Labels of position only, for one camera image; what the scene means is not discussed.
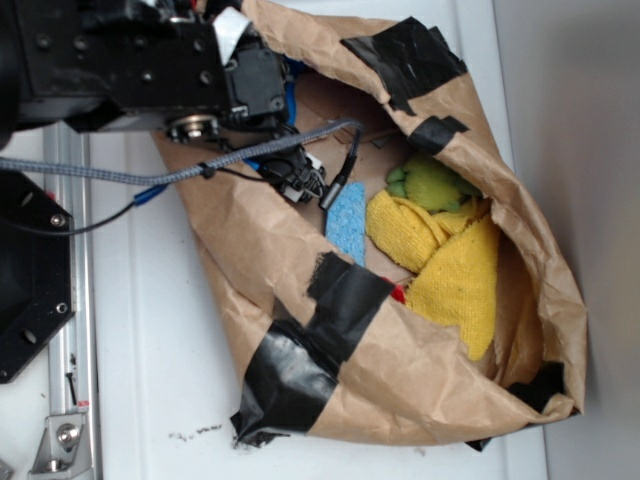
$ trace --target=red object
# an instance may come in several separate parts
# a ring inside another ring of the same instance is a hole
[[[382,277],[383,280],[386,280],[389,283],[393,283],[386,277]],[[395,285],[395,288],[391,292],[391,298],[397,300],[398,302],[405,304],[407,303],[407,299],[404,297],[404,287],[402,285]]]

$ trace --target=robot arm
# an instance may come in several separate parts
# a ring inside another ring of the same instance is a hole
[[[224,150],[271,138],[288,117],[283,59],[249,26],[223,63],[212,19],[189,0],[4,0],[0,150],[60,120]]]

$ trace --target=yellow cloth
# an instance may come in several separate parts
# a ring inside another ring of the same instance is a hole
[[[489,200],[472,199],[459,212],[430,215],[384,190],[367,205],[369,237],[418,274],[407,290],[407,306],[442,325],[459,326],[474,361],[495,332],[500,230],[489,206]]]

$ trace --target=gray braided cable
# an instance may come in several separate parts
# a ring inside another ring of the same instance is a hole
[[[329,125],[316,128],[305,133],[299,133],[288,137],[282,137],[267,143],[253,145],[251,147],[236,150],[225,154],[208,162],[205,162],[206,168],[202,165],[193,165],[183,168],[172,173],[162,175],[132,175],[122,172],[113,172],[110,170],[102,170],[92,167],[81,167],[76,165],[67,165],[62,163],[36,162],[30,160],[21,160],[17,158],[0,157],[0,169],[12,171],[24,171],[54,175],[68,175],[72,177],[92,178],[95,180],[105,180],[108,182],[125,183],[128,185],[140,185],[153,187],[156,185],[167,185],[169,183],[186,180],[197,175],[201,175],[208,170],[217,170],[226,167],[232,163],[238,162],[245,158],[259,157],[262,155],[276,153],[296,145],[309,142],[316,138],[330,135],[345,127],[354,127],[358,132],[356,137],[362,131],[362,124],[352,119],[336,120]],[[357,148],[357,144],[351,147],[352,150]]]

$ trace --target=white wall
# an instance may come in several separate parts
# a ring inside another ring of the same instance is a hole
[[[545,429],[549,478],[638,478],[640,2],[494,5],[516,171],[590,316],[587,412]]]

